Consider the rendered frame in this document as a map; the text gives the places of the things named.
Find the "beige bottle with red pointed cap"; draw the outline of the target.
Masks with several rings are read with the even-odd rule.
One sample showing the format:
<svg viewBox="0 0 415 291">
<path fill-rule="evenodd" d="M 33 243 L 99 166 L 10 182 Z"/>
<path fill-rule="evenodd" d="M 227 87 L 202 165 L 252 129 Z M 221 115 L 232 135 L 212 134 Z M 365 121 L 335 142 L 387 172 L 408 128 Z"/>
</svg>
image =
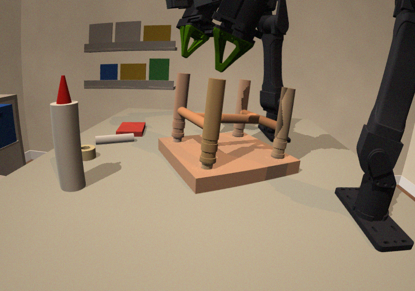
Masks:
<svg viewBox="0 0 415 291">
<path fill-rule="evenodd" d="M 86 186 L 82 160 L 78 101 L 72 101 L 61 76 L 57 102 L 50 103 L 51 123 L 60 187 L 76 192 Z"/>
</svg>

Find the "light brown wooden stool seat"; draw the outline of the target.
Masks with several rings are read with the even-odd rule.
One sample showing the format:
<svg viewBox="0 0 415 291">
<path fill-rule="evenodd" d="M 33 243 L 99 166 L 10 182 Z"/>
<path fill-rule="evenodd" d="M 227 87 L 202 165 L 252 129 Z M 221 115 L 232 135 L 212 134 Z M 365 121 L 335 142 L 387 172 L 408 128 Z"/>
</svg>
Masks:
<svg viewBox="0 0 415 291">
<path fill-rule="evenodd" d="M 159 151 L 195 194 L 232 188 L 296 174 L 300 160 L 285 153 L 283 159 L 271 156 L 273 146 L 246 133 L 219 133 L 216 163 L 202 169 L 202 135 L 158 138 Z"/>
</svg>

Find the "white cylinder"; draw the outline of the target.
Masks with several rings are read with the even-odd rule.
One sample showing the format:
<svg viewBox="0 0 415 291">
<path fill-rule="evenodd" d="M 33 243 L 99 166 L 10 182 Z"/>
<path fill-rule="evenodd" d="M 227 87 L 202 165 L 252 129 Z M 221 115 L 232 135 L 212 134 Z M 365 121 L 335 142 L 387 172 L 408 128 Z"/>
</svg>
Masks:
<svg viewBox="0 0 415 291">
<path fill-rule="evenodd" d="M 135 139 L 134 139 L 134 133 L 132 133 L 132 134 L 95 136 L 95 140 L 96 140 L 96 145 L 99 145 L 99 144 L 134 142 Z"/>
</svg>

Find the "brown wooden stool legs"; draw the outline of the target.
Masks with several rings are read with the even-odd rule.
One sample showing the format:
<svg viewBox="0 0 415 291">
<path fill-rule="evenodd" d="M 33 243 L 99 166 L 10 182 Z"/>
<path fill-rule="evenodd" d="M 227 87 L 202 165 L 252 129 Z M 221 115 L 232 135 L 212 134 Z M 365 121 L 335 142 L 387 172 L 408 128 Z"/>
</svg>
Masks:
<svg viewBox="0 0 415 291">
<path fill-rule="evenodd" d="M 209 78 L 205 113 L 194 113 L 187 109 L 190 74 L 177 73 L 175 103 L 173 110 L 173 142 L 184 137 L 185 119 L 203 129 L 200 162 L 202 169 L 210 170 L 216 163 L 221 123 L 234 124 L 234 137 L 243 137 L 245 124 L 260 124 L 275 130 L 271 156 L 283 159 L 292 118 L 295 98 L 293 88 L 282 87 L 277 121 L 247 111 L 251 80 L 239 79 L 235 114 L 222 114 L 226 80 Z"/>
</svg>

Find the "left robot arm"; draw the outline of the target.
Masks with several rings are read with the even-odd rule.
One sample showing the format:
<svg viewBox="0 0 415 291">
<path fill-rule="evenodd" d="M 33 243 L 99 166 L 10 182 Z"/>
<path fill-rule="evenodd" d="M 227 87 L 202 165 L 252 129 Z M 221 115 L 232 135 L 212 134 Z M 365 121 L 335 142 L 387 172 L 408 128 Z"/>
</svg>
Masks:
<svg viewBox="0 0 415 291">
<path fill-rule="evenodd" d="M 194 6 L 199 11 L 218 8 L 218 13 L 235 19 L 242 2 L 194 0 Z M 377 99 L 356 146 L 365 174 L 360 188 L 335 190 L 379 252 L 406 251 L 414 245 L 388 209 L 396 188 L 393 169 L 404 145 L 401 139 L 415 94 L 415 0 L 395 0 L 393 17 L 393 39 Z"/>
</svg>

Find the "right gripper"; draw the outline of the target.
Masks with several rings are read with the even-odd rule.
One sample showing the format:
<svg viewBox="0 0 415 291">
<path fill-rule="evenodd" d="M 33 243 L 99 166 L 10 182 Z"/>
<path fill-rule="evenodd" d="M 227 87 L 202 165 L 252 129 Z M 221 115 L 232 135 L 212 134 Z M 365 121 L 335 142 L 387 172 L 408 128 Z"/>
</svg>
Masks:
<svg viewBox="0 0 415 291">
<path fill-rule="evenodd" d="M 176 28 L 180 29 L 182 57 L 188 58 L 195 50 L 208 41 L 210 37 L 214 37 L 213 29 L 216 25 L 212 22 L 214 11 L 216 12 L 217 9 L 212 9 L 209 18 L 203 15 L 196 15 L 179 19 Z M 190 37 L 194 39 L 194 42 L 188 49 Z"/>
</svg>

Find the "red flat rectangular block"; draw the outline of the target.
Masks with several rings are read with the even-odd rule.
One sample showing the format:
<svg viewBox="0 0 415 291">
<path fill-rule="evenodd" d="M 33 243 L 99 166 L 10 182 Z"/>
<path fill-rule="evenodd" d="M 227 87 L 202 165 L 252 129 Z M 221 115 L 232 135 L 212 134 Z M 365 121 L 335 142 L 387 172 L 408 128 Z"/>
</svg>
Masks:
<svg viewBox="0 0 415 291">
<path fill-rule="evenodd" d="M 144 130 L 145 122 L 123 122 L 117 129 L 116 135 L 134 133 L 134 137 L 142 137 Z"/>
</svg>

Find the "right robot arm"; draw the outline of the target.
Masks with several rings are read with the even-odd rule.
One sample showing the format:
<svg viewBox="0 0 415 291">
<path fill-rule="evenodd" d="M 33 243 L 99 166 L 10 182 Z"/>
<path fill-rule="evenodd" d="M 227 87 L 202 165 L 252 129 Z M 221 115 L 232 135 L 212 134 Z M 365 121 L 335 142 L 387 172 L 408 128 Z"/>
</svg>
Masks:
<svg viewBox="0 0 415 291">
<path fill-rule="evenodd" d="M 278 4 L 277 4 L 278 1 Z M 266 118 L 277 121 L 282 81 L 282 45 L 284 35 L 289 28 L 286 0 L 269 0 L 257 25 L 263 33 L 261 38 L 264 55 L 264 76 L 260 91 L 260 105 L 267 112 Z M 212 9 L 199 11 L 195 9 L 193 0 L 166 0 L 167 9 L 186 9 L 182 18 L 203 15 L 209 18 Z M 272 11 L 276 9 L 276 15 Z M 270 12 L 269 12 L 270 11 Z M 266 35 L 271 34 L 271 35 Z M 273 142 L 275 130 L 263 125 L 258 128 Z"/>
</svg>

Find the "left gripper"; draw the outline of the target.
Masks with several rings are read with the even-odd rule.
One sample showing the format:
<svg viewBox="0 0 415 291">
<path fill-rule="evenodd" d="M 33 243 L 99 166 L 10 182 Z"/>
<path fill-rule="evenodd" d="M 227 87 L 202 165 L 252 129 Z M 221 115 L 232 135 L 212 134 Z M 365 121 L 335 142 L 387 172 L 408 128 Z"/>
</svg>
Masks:
<svg viewBox="0 0 415 291">
<path fill-rule="evenodd" d="M 221 25 L 216 24 L 213 29 L 215 69 L 217 71 L 224 72 L 249 51 L 255 44 L 254 37 L 262 38 L 263 33 L 256 30 L 256 27 L 266 5 L 264 0 L 243 0 L 235 19 L 218 12 L 213 13 L 212 19 L 222 22 Z M 236 45 L 236 48 L 222 63 L 226 41 Z"/>
</svg>

